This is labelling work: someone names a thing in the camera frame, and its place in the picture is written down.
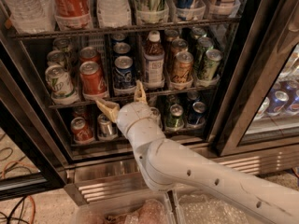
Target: red soda can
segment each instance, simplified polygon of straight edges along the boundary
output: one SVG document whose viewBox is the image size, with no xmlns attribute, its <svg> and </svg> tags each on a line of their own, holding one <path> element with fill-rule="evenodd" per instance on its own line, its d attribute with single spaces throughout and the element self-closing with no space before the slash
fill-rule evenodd
<svg viewBox="0 0 299 224">
<path fill-rule="evenodd" d="M 94 139 L 93 131 L 83 117 L 77 117 L 71 121 L 71 130 L 74 135 L 75 142 L 91 142 Z"/>
<path fill-rule="evenodd" d="M 80 17 L 89 13 L 89 0 L 55 0 L 57 15 L 61 17 Z"/>
<path fill-rule="evenodd" d="M 106 91 L 104 72 L 98 63 L 83 63 L 80 67 L 80 77 L 85 94 L 96 95 Z"/>
</svg>

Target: green can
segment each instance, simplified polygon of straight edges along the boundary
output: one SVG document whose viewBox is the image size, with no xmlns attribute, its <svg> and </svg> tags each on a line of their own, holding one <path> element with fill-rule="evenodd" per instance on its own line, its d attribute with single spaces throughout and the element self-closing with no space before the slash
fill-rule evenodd
<svg viewBox="0 0 299 224">
<path fill-rule="evenodd" d="M 210 49 L 206 52 L 204 59 L 202 59 L 197 77 L 201 80 L 212 80 L 221 63 L 223 54 L 218 49 Z"/>
<path fill-rule="evenodd" d="M 168 128 L 179 128 L 183 125 L 184 110 L 181 105 L 175 104 L 170 107 L 166 118 L 166 126 Z"/>
<path fill-rule="evenodd" d="M 210 49 L 214 49 L 214 42 L 210 37 L 200 37 L 197 40 L 195 59 L 193 65 L 193 70 L 196 73 L 198 72 L 200 62 L 202 61 L 205 53 Z"/>
</svg>

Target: floor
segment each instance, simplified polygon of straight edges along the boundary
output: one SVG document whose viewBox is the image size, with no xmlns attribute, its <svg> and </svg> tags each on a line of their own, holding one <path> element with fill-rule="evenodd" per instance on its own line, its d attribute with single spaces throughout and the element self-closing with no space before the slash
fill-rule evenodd
<svg viewBox="0 0 299 224">
<path fill-rule="evenodd" d="M 11 144 L 11 140 L 7 135 L 4 135 L 0 128 L 0 169 L 3 170 L 5 163 L 1 159 L 1 150 L 6 147 L 13 147 L 13 153 L 9 159 L 18 160 L 19 157 L 22 157 L 22 152 Z M 33 165 L 27 158 L 22 160 L 27 164 Z M 37 171 L 34 167 L 30 167 L 31 172 Z M 9 175 L 25 175 L 28 174 L 28 169 L 15 169 L 9 172 Z M 278 183 L 282 186 L 299 190 L 298 188 L 298 178 L 291 171 L 283 171 L 271 175 L 261 176 L 264 179 L 267 179 L 271 182 Z M 32 196 L 35 206 L 35 221 L 36 224 L 74 224 L 74 216 L 79 210 L 79 207 L 71 200 L 71 198 L 66 194 L 63 189 L 57 189 L 53 191 L 43 192 Z M 11 199 L 8 201 L 0 202 L 0 212 L 8 216 L 14 206 L 18 203 L 19 199 Z M 22 212 L 21 219 L 26 220 L 29 223 L 29 220 L 32 215 L 33 206 L 30 200 L 26 199 L 24 202 L 24 208 Z M 21 205 L 16 209 L 14 217 L 19 217 L 21 213 Z M 0 223 L 6 223 L 3 219 L 3 216 L 0 215 Z M 10 223 L 18 223 L 17 220 L 11 221 Z"/>
</svg>

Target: refrigerator shelf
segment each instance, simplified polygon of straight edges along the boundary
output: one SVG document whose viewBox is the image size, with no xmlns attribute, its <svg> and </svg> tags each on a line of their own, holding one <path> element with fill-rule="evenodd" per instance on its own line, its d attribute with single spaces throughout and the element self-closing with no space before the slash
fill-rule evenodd
<svg viewBox="0 0 299 224">
<path fill-rule="evenodd" d="M 168 22 L 164 24 L 144 24 L 144 25 L 131 25 L 126 27 L 118 28 L 96 28 L 89 30 L 72 30 L 72 31 L 54 31 L 50 33 L 40 33 L 40 34 L 17 34 L 16 31 L 11 30 L 9 37 L 16 40 L 32 40 L 32 39 L 48 39 L 55 37 L 64 36 L 85 36 L 85 35 L 107 35 L 116 33 L 135 33 L 135 32 L 145 32 L 151 30 L 164 30 L 164 29 L 177 29 L 193 27 L 194 25 L 219 25 L 226 23 L 239 23 L 240 17 L 229 18 L 229 19 L 218 19 L 218 20 L 201 20 L 201 21 L 181 21 L 177 23 Z"/>
</svg>

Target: can lid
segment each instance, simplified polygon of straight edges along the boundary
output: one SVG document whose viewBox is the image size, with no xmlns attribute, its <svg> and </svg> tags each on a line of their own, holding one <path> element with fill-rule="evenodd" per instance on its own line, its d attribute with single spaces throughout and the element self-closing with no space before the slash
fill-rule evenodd
<svg viewBox="0 0 299 224">
<path fill-rule="evenodd" d="M 97 55 L 97 50 L 94 47 L 87 47 L 80 51 L 80 57 L 90 59 Z"/>
<path fill-rule="evenodd" d="M 178 38 L 178 39 L 173 40 L 173 42 L 171 43 L 171 46 L 174 49 L 187 49 L 188 42 L 182 38 Z"/>
<path fill-rule="evenodd" d="M 175 117 L 180 117 L 183 114 L 182 106 L 178 104 L 171 105 L 170 114 Z"/>
<path fill-rule="evenodd" d="M 47 60 L 49 62 L 60 62 L 64 60 L 64 53 L 60 50 L 53 50 L 48 53 Z"/>
<path fill-rule="evenodd" d="M 94 74 L 99 69 L 99 64 L 95 62 L 83 63 L 80 67 L 80 73 L 83 75 Z"/>
<path fill-rule="evenodd" d="M 128 53 L 131 49 L 131 46 L 125 42 L 117 43 L 113 46 L 114 52 L 118 54 L 125 54 Z"/>
<path fill-rule="evenodd" d="M 61 77 L 64 74 L 65 70 L 62 66 L 59 64 L 55 64 L 52 66 L 49 66 L 45 72 L 46 77 L 49 78 L 58 78 Z"/>
<path fill-rule="evenodd" d="M 180 51 L 177 53 L 176 58 L 181 63 L 191 63 L 193 62 L 193 56 L 188 51 Z"/>
<path fill-rule="evenodd" d="M 210 37 L 200 37 L 197 40 L 197 44 L 203 48 L 210 48 L 214 46 L 214 42 Z"/>
<path fill-rule="evenodd" d="M 159 31 L 150 31 L 149 32 L 149 41 L 158 42 L 160 41 L 160 33 Z"/>
<path fill-rule="evenodd" d="M 275 97 L 280 101 L 288 101 L 289 100 L 289 95 L 284 91 L 276 91 Z"/>
<path fill-rule="evenodd" d="M 202 103 L 202 102 L 194 102 L 194 104 L 192 105 L 192 107 L 193 107 L 193 109 L 194 109 L 194 111 L 196 113 L 203 114 L 206 111 L 206 105 L 204 103 Z"/>
<path fill-rule="evenodd" d="M 85 124 L 86 120 L 83 117 L 77 117 L 71 121 L 71 127 L 73 130 L 80 130 L 85 126 Z"/>
<path fill-rule="evenodd" d="M 209 60 L 219 62 L 223 58 L 222 52 L 218 49 L 210 49 L 206 52 L 206 56 Z"/>
<path fill-rule="evenodd" d="M 128 56 L 120 56 L 117 59 L 115 59 L 114 64 L 119 69 L 128 69 L 132 66 L 133 59 Z"/>
<path fill-rule="evenodd" d="M 53 46 L 62 49 L 67 47 L 71 43 L 69 38 L 55 38 L 53 41 Z"/>
</svg>

